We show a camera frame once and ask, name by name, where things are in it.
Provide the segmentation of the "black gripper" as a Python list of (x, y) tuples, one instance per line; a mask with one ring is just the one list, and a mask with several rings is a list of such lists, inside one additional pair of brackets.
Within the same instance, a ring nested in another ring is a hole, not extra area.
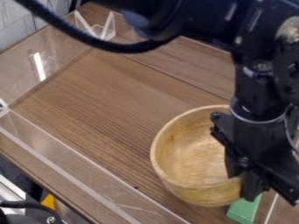
[(242, 177), (240, 197), (252, 202), (261, 192), (274, 190), (290, 206), (299, 205), (299, 108), (290, 105), (252, 116), (232, 105), (209, 119), (209, 133), (224, 146), (228, 177)]

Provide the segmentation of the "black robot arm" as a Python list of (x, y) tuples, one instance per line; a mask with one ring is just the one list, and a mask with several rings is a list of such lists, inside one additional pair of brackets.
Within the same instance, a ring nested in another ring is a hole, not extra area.
[(229, 176), (244, 177), (241, 196), (273, 189), (299, 203), (299, 0), (97, 0), (121, 11), (146, 41), (138, 53), (178, 36), (229, 52), (234, 92), (228, 112), (210, 115)]

